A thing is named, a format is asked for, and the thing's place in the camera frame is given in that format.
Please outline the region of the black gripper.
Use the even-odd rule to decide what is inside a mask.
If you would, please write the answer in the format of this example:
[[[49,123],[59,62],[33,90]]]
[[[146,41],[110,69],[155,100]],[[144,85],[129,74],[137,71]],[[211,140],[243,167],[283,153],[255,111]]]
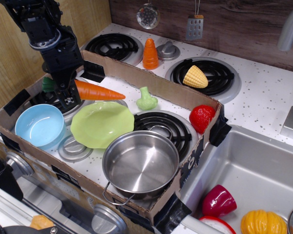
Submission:
[[[65,94],[70,93],[73,100],[80,103],[77,85],[71,80],[75,77],[76,69],[83,64],[83,59],[71,27],[44,26],[40,29],[40,36],[40,43],[45,43],[41,55],[59,89],[56,90],[57,99],[64,109],[69,107]]]

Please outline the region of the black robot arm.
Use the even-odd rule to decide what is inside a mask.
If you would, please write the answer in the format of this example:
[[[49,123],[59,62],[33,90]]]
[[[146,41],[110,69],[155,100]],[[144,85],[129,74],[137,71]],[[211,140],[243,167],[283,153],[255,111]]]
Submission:
[[[39,51],[45,72],[55,82],[55,92],[63,108],[81,103],[75,78],[84,60],[70,26],[61,24],[62,11],[55,0],[0,0],[10,17],[25,32],[32,49]]]

